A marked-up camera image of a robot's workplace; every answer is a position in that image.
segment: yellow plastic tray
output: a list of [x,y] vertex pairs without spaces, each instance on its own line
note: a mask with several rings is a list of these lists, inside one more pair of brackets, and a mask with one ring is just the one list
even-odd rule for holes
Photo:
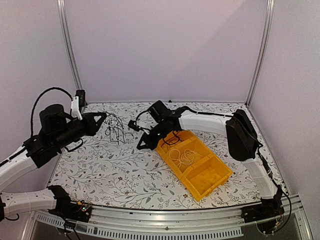
[[[156,151],[192,196],[200,201],[215,188],[225,184],[233,172],[191,131],[180,131],[175,135],[171,132],[164,139],[170,145],[160,140]],[[179,153],[183,154],[185,150],[196,153],[192,153],[191,165],[179,164],[178,161],[172,160],[178,159]]]

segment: metal frame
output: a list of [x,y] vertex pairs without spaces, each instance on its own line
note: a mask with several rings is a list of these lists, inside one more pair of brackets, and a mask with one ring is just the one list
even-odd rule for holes
[[72,44],[71,44],[65,1],[64,0],[57,0],[57,5],[58,5],[58,12],[59,12],[59,17],[60,17],[60,23],[61,23],[61,29],[62,29],[62,34],[63,34],[63,38],[64,38],[64,43],[65,43],[65,48],[66,48],[66,52],[68,55],[74,83],[75,83],[76,89],[78,89],[78,90],[83,89],[82,83],[81,83],[80,77],[79,77],[79,72],[78,72],[78,68],[77,68],[77,64],[76,64],[74,51],[73,51]]
[[258,59],[255,65],[254,69],[254,74],[251,82],[251,86],[249,89],[249,93],[247,95],[245,104],[250,107],[255,90],[257,87],[261,67],[264,61],[266,49],[267,49],[267,44],[268,44],[268,39],[269,39],[269,34],[270,34],[270,29],[271,29],[271,23],[272,23],[272,17],[274,13],[274,6],[275,6],[275,1],[274,0],[268,0],[267,2],[267,7],[266,7],[266,12],[265,12],[265,21],[264,21],[264,27],[263,27],[263,35],[262,35],[262,41],[260,45],[260,50],[259,50],[259,55]]
[[[290,196],[292,214],[297,216],[303,240],[313,239],[305,218],[299,196]],[[282,198],[285,215],[289,212],[289,201]],[[106,239],[136,240],[191,240],[230,239],[242,236],[241,227],[256,224],[245,223],[241,218],[243,206],[197,210],[138,210],[93,206],[89,223],[77,222],[78,233]],[[32,213],[22,240],[30,240],[35,221],[63,229],[64,221],[46,211]]]
[[[267,8],[266,8],[266,13],[265,13],[265,21],[264,21],[264,27],[263,27],[263,35],[262,35],[262,40],[260,44],[260,50],[257,58],[257,62],[255,65],[254,69],[254,74],[252,78],[252,82],[250,85],[250,89],[245,101],[245,104],[249,107],[258,82],[258,78],[260,75],[261,67],[263,64],[265,52],[267,49],[267,43],[269,39],[269,34],[270,34],[270,29],[271,29],[271,24],[272,24],[272,18],[273,18],[273,12],[274,12],[274,5],[275,5],[275,0],[267,0]],[[61,29],[62,29],[62,34],[64,38],[64,43],[73,75],[73,79],[75,82],[75,86],[77,89],[83,89],[80,76],[79,76],[79,71],[78,67],[76,64],[76,59],[74,55],[74,51],[72,48],[72,43],[71,43],[71,38],[70,38],[70,32],[69,32],[69,27],[68,27],[68,21],[67,21],[67,14],[66,14],[66,7],[65,7],[65,1],[64,0],[57,0],[57,6],[58,6],[58,12],[59,12],[59,17],[60,17],[60,23],[61,23]]]

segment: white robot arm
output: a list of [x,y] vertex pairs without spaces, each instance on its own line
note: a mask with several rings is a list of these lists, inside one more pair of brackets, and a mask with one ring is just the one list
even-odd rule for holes
[[[50,90],[60,90],[67,93],[62,88],[52,87],[44,91],[39,98]],[[49,162],[58,153],[61,153],[62,148],[71,152],[82,146],[80,143],[77,147],[69,150],[67,145],[70,143],[79,140],[82,142],[81,137],[94,136],[97,133],[107,115],[100,112],[81,114],[80,109],[84,106],[84,90],[77,90],[76,96],[71,98],[70,114],[65,113],[60,104],[48,106],[40,112],[42,128],[39,134],[31,134],[31,137],[14,154],[0,162],[0,221],[14,214],[41,209],[51,210],[52,214],[64,219],[84,222],[89,219],[90,203],[72,203],[70,196],[59,185],[49,186],[34,192],[2,192],[21,176]]]
[[[137,120],[143,113],[149,113],[157,125],[151,129],[141,127]],[[187,106],[175,110],[168,109],[161,101],[155,102],[141,112],[128,126],[144,133],[138,149],[155,149],[160,139],[171,131],[198,130],[223,135],[228,141],[230,156],[240,161],[249,171],[261,195],[261,204],[242,208],[245,222],[253,222],[275,217],[284,213],[281,202],[281,188],[274,182],[270,167],[260,154],[262,144],[247,114],[238,109],[234,113],[222,114],[197,112]]]
[[[230,121],[232,117],[228,116],[215,116],[193,113],[189,110],[184,111],[179,118],[179,123],[182,130],[198,130],[215,134],[220,134],[227,137],[226,122]],[[262,199],[273,199],[276,195],[278,188],[272,182],[268,170],[263,166],[263,162],[255,153],[253,158],[248,158],[241,162],[249,171],[252,179],[254,180]]]

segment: purple wall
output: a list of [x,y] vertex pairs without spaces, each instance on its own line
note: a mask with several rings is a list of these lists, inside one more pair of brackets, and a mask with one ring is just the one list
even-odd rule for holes
[[265,0],[65,2],[89,102],[245,102]]
[[320,1],[275,2],[251,110],[320,239]]
[[[38,95],[58,86],[75,92],[60,27],[56,1],[10,0],[0,3],[0,161],[30,137],[30,115]],[[50,104],[70,107],[60,92],[48,93],[35,111],[35,132],[40,129],[39,111]],[[40,190],[47,184],[55,161],[20,178],[5,191]],[[15,223],[0,222],[0,239],[20,239],[24,217]]]

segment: floral tablecloth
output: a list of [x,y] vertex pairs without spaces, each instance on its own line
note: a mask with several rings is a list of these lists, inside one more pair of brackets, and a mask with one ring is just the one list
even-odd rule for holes
[[[230,157],[227,139],[221,135],[194,131],[233,171],[223,186],[200,202],[192,197],[155,150],[137,150],[142,132],[129,129],[127,124],[151,104],[152,102],[89,104],[85,112],[109,112],[123,121],[124,141],[111,141],[114,136],[104,123],[96,136],[83,137],[84,144],[81,148],[62,153],[49,185],[61,185],[73,200],[135,209],[215,208],[259,201],[256,184],[246,168]],[[243,109],[257,130],[259,141],[264,144],[244,104],[189,102],[166,105],[170,109],[189,106],[194,110],[216,113],[231,113],[236,109]],[[142,115],[141,121],[151,125],[154,123],[148,114]],[[269,162],[276,182],[281,182],[279,171],[268,149],[263,147],[261,153]]]

